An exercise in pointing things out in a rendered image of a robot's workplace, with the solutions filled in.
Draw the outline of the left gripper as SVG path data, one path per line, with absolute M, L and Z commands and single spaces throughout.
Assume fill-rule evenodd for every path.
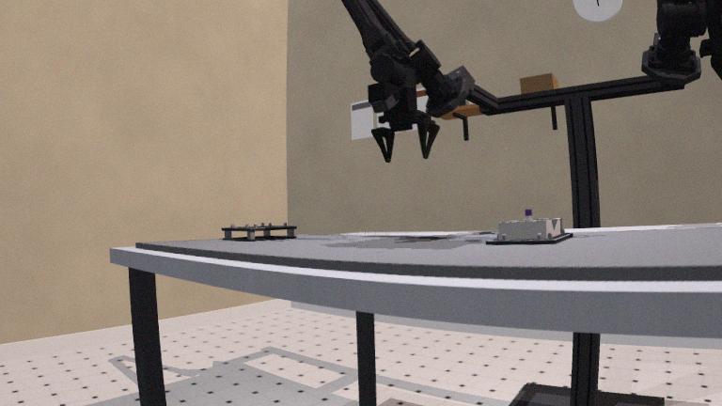
M 699 55 L 701 58 L 707 55 L 712 56 L 712 68 L 722 80 L 722 37 L 702 40 L 699 47 Z

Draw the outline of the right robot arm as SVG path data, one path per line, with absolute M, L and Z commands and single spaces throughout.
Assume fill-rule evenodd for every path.
M 377 0 L 341 1 L 360 32 L 370 59 L 371 77 L 378 82 L 368 86 L 374 113 L 384 112 L 386 116 L 417 110 L 416 85 L 419 83 L 431 97 L 426 103 L 428 110 L 460 94 L 462 78 L 451 80 L 443 74 L 439 70 L 440 62 L 426 44 L 421 39 L 412 42 Z M 416 47 L 419 50 L 409 56 Z

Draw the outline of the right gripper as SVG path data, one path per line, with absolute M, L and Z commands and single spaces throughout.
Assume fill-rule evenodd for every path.
M 435 124 L 435 121 L 432 120 L 432 116 L 430 114 L 427 114 L 425 112 L 419 111 L 419 110 L 412 110 L 407 112 L 401 112 L 397 114 L 391 114 L 386 116 L 380 116 L 378 117 L 379 123 L 385 124 L 385 122 L 389 122 L 389 127 L 381 127 L 371 130 L 371 133 L 373 137 L 375 138 L 377 144 L 379 145 L 386 163 L 390 163 L 391 156 L 392 156 L 392 149 L 393 149 L 393 143 L 394 143 L 394 136 L 395 132 L 401 132 L 401 131 L 407 131 L 412 130 L 413 125 L 417 123 L 417 129 L 419 134 L 419 140 L 420 140 L 420 146 L 422 150 L 422 155 L 424 159 L 428 159 L 432 143 L 438 134 L 440 130 L 440 126 Z M 397 121 L 394 121 L 396 119 Z M 408 126 L 405 126 L 408 125 Z M 402 126 L 402 127 L 401 127 Z M 427 132 L 429 132 L 428 142 L 426 143 L 427 139 Z M 383 137 L 386 141 L 386 147 L 385 149 L 385 143 L 383 140 Z

